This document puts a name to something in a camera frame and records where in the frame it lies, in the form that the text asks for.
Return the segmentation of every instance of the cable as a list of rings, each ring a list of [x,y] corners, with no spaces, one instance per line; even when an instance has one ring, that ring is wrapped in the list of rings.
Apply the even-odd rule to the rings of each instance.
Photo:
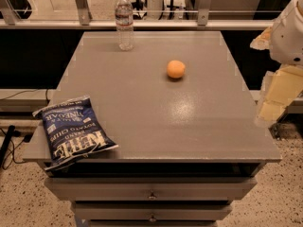
[[[15,131],[15,127],[13,125],[10,125],[8,131],[6,132],[6,136],[4,138],[2,146],[0,148],[0,165],[3,164],[3,160],[6,156],[7,150],[9,148],[9,142],[11,141],[11,137],[14,131]]]
[[[48,98],[48,88],[46,89],[46,91],[45,91],[45,100],[46,100],[46,104],[48,104],[49,103],[49,98]]]
[[[12,98],[14,96],[17,96],[17,95],[20,95],[20,94],[23,94],[23,93],[32,93],[32,92],[36,92],[38,90],[41,90],[41,89],[35,89],[35,90],[24,90],[22,92],[19,92],[19,93],[16,93],[12,96],[7,96],[7,97],[3,97],[3,98],[0,98],[0,101],[3,101],[3,100],[6,100],[6,99],[9,99],[9,98]]]
[[[6,133],[3,131],[3,129],[0,128],[0,131],[6,135]],[[14,164],[24,164],[24,163],[26,163],[25,161],[17,162],[17,161],[15,160],[15,150],[18,149],[19,147],[21,147],[22,143],[25,142],[26,137],[27,137],[27,136],[25,136],[25,137],[23,138],[23,140],[22,140],[16,147],[15,147],[15,144],[12,142],[12,140],[10,140],[10,142],[11,142],[11,144],[12,144],[12,150],[8,148],[9,154],[7,154],[7,156],[4,158],[3,164],[1,165],[2,169],[7,170],[7,169],[10,167],[10,165],[12,164],[12,162],[13,162]],[[11,160],[11,162],[9,163],[8,166],[5,166],[5,162],[6,162],[6,160],[10,157],[10,155],[11,155],[11,157],[12,157],[12,160]]]

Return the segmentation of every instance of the gray table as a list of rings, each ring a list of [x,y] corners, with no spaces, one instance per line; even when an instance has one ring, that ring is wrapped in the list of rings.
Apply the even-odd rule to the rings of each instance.
[[[80,218],[99,219],[92,226],[215,226],[279,152],[253,123],[255,102],[220,32],[135,32],[134,41],[124,52],[114,32],[84,33],[50,103],[90,95],[119,148],[45,184]],[[167,77],[171,60],[186,64],[182,79]],[[42,125],[24,159],[49,164]]]

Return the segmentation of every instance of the plastic bottle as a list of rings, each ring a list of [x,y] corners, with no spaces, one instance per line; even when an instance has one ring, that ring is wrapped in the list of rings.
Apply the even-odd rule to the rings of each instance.
[[[130,0],[118,0],[115,6],[116,31],[121,50],[134,48],[133,6]]]
[[[178,19],[183,19],[183,15],[184,15],[184,6],[181,3],[178,8]]]

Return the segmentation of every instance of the kettle brand chips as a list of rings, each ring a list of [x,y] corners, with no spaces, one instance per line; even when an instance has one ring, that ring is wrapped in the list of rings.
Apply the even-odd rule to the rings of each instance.
[[[43,120],[52,157],[52,164],[45,171],[58,170],[93,153],[118,147],[98,123],[89,96],[42,108],[33,115]]]

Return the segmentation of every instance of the table top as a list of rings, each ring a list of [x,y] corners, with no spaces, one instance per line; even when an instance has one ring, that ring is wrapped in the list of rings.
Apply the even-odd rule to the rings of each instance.
[[[182,79],[166,66],[182,61]],[[277,162],[268,130],[220,32],[135,32],[121,51],[115,32],[85,32],[50,104],[90,95],[119,148],[98,162]],[[42,124],[24,159],[49,160]]]

